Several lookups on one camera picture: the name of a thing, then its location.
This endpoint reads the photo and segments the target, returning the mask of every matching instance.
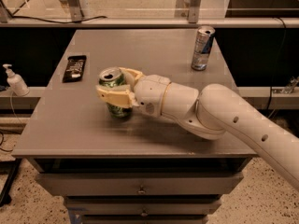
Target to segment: pump bottle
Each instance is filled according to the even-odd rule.
[[[17,96],[26,95],[29,93],[29,88],[20,75],[15,74],[11,69],[9,69],[10,66],[12,65],[7,63],[3,65],[3,67],[7,69],[7,83]]]

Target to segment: pump nozzle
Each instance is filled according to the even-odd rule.
[[[7,70],[8,70],[8,68],[9,68],[10,66],[12,66],[12,65],[9,64],[9,63],[5,63],[5,64],[3,65],[3,67],[6,68]]]
[[[12,66],[12,65],[9,64],[9,63],[5,63],[5,64],[3,65],[3,67],[7,69],[7,76],[8,76],[8,77],[13,77],[13,76],[15,75],[15,73],[14,73],[11,69],[9,69],[9,67],[11,67],[11,66]]]

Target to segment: table top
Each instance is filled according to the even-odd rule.
[[[166,118],[133,110],[129,119],[112,118],[97,96],[98,74],[110,66],[203,89],[236,86],[214,41],[206,71],[191,69],[196,29],[77,30],[12,155],[16,158],[250,157],[255,152],[226,133],[207,141]],[[67,58],[87,56],[83,79],[62,83]]]

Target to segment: beverage can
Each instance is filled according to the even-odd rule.
[[[126,84],[125,76],[119,67],[109,67],[103,70],[99,75],[99,84],[106,87],[116,87]],[[122,108],[107,104],[107,108],[112,117],[124,118],[132,113],[132,108]]]
[[[197,71],[206,70],[210,51],[213,46],[215,29],[211,26],[201,26],[197,30],[192,68]]]

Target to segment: terrazzo floor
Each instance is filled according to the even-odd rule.
[[[4,133],[1,148],[12,149],[17,144],[29,117],[21,123],[0,112],[0,130]],[[284,117],[275,122],[292,130]],[[0,152],[0,160],[13,160],[10,154]],[[0,224],[69,224],[62,197],[52,197],[36,182],[37,171],[23,160],[10,191],[12,201],[0,207]],[[3,187],[5,175],[0,175]],[[254,158],[244,170],[244,179],[227,195],[221,197],[222,206],[209,216],[208,224],[297,224],[299,223],[299,193],[260,158]]]

